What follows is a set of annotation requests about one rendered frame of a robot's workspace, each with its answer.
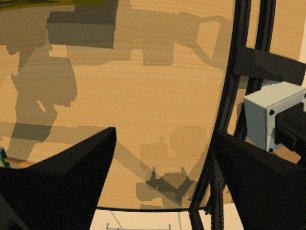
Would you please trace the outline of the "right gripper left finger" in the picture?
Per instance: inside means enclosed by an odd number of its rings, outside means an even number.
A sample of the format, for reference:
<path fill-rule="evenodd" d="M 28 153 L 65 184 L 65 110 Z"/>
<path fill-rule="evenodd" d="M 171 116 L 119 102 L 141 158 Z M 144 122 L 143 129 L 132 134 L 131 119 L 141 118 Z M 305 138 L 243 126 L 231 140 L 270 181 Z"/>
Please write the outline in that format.
<path fill-rule="evenodd" d="M 22 230 L 90 230 L 116 141 L 108 127 L 31 166 L 0 167 L 0 215 Z"/>

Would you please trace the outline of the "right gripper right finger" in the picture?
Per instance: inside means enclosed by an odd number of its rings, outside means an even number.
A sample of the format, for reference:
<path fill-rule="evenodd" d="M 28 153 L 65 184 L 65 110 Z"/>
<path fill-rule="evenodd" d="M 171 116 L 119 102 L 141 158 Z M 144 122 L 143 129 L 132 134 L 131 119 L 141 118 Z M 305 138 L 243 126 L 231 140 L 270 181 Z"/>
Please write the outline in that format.
<path fill-rule="evenodd" d="M 306 228 L 306 168 L 222 130 L 212 146 L 244 230 Z"/>

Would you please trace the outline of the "hammer with green head and wooden handle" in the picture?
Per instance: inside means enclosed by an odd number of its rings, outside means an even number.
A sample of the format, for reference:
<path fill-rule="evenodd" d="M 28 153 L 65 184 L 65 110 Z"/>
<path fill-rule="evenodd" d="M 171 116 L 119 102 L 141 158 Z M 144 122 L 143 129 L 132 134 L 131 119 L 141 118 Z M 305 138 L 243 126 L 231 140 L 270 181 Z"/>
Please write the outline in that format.
<path fill-rule="evenodd" d="M 7 158 L 3 147 L 0 147 L 0 159 L 1 159 L 4 167 L 7 167 L 7 168 L 8 167 L 11 168 L 9 163 L 19 165 L 19 166 L 22 166 L 22 167 L 27 167 L 27 166 L 31 166 L 31 165 L 35 164 L 35 163 L 29 163 L 29 162 L 24 162 L 24 161 L 20 161 L 20 160 Z"/>

